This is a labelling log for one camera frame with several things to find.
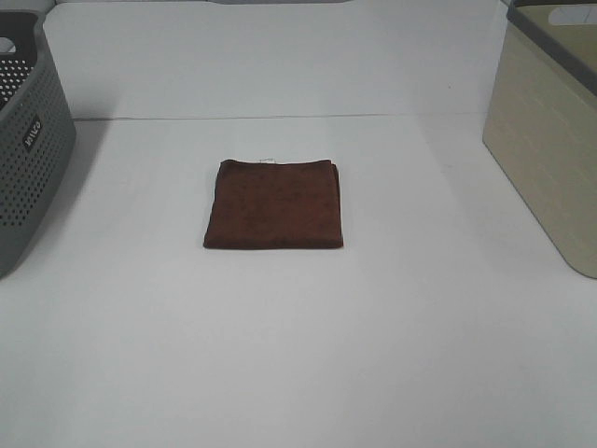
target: beige storage bin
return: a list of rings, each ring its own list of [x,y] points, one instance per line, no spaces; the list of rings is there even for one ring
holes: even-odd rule
[[[512,2],[483,140],[570,266],[597,278],[597,25],[549,23],[587,3]]]

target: brown towel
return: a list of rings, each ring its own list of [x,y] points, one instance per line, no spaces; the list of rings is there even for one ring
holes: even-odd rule
[[[203,245],[216,249],[343,246],[338,170],[331,161],[223,161]]]

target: white table surface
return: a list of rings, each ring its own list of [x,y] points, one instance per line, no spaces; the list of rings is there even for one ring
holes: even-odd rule
[[[597,282],[483,120],[79,122],[0,282],[0,446],[592,446]],[[203,249],[225,158],[332,159],[346,247]]]
[[[497,0],[68,3],[46,32],[77,118],[487,110]]]

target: basket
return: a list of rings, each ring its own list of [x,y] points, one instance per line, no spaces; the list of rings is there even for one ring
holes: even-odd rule
[[[48,210],[76,131],[42,24],[33,11],[0,11],[0,277],[14,269]]]
[[[514,0],[483,140],[568,264],[597,278],[597,25],[549,20],[594,2]]]

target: basket logo text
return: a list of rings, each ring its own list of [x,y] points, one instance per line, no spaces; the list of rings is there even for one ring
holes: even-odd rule
[[[27,130],[27,133],[22,138],[22,143],[27,151],[31,151],[33,149],[42,129],[44,129],[44,125],[41,123],[41,119],[35,115],[34,120],[31,122],[31,125]]]

